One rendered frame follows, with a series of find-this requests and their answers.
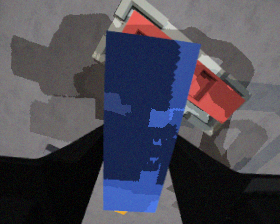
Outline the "red rectangular block with two square slots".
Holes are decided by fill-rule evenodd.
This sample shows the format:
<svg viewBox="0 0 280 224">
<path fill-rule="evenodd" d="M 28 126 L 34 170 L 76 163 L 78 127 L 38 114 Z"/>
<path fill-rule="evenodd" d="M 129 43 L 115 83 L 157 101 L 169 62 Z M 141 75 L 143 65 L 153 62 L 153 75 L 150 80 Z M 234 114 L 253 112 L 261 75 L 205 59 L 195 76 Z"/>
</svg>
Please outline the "red rectangular block with two square slots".
<svg viewBox="0 0 280 224">
<path fill-rule="evenodd" d="M 122 33 L 172 40 L 135 10 L 124 26 Z M 197 60 L 188 93 L 188 99 L 193 104 L 211 115 L 221 124 L 245 101 L 199 60 Z"/>
</svg>

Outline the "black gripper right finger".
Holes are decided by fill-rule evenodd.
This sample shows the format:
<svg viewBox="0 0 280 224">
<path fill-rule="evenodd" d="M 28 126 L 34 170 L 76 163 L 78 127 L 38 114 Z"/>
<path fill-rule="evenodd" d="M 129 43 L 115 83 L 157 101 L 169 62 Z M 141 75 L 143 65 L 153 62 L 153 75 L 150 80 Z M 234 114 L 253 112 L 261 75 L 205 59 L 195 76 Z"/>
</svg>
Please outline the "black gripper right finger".
<svg viewBox="0 0 280 224">
<path fill-rule="evenodd" d="M 178 134 L 169 174 L 183 224 L 230 224 L 252 198 L 280 198 L 280 174 L 239 173 Z"/>
</svg>

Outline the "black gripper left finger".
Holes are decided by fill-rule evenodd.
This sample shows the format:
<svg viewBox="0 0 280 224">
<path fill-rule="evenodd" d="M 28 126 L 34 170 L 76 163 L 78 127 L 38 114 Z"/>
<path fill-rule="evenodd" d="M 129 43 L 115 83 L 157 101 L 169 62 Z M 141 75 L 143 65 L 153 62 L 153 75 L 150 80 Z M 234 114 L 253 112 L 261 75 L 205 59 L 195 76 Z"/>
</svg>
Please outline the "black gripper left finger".
<svg viewBox="0 0 280 224">
<path fill-rule="evenodd" d="M 38 202 L 47 224 L 82 224 L 103 161 L 103 125 L 38 159 L 0 155 L 0 196 Z"/>
</svg>

